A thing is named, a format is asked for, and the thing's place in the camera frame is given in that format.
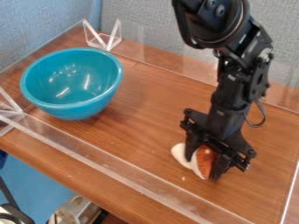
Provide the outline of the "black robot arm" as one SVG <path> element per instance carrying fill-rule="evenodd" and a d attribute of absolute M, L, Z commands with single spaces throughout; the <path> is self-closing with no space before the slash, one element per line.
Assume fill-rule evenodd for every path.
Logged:
<path fill-rule="evenodd" d="M 173 0 L 173 8 L 186 45 L 211 49 L 219 60 L 210 112 L 183 111 L 186 142 L 173 149 L 202 179 L 217 181 L 233 167 L 246 171 L 258 154 L 242 126 L 270 88 L 273 39 L 250 15 L 249 0 Z M 250 125 L 258 128 L 263 123 Z"/>

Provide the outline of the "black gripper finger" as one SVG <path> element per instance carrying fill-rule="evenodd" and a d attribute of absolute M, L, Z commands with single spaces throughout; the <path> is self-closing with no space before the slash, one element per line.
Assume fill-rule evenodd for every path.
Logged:
<path fill-rule="evenodd" d="M 202 146 L 203 140 L 198 134 L 187 133 L 186 146 L 185 146 L 185 157 L 187 161 L 193 160 L 193 154 Z"/>
<path fill-rule="evenodd" d="M 222 174 L 230 168 L 230 163 L 231 163 L 231 158 L 225 154 L 219 154 L 214 162 L 211 173 L 210 173 L 211 180 L 218 180 L 221 178 Z"/>

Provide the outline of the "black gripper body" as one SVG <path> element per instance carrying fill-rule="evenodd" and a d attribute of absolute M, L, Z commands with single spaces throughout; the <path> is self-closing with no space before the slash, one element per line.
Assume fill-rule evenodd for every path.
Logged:
<path fill-rule="evenodd" d="M 247 111 L 222 109 L 213 106 L 209 114 L 187 108 L 181 126 L 187 133 L 198 134 L 218 154 L 231 158 L 230 167 L 238 167 L 243 172 L 250 167 L 250 160 L 257 152 L 242 136 L 241 129 Z"/>

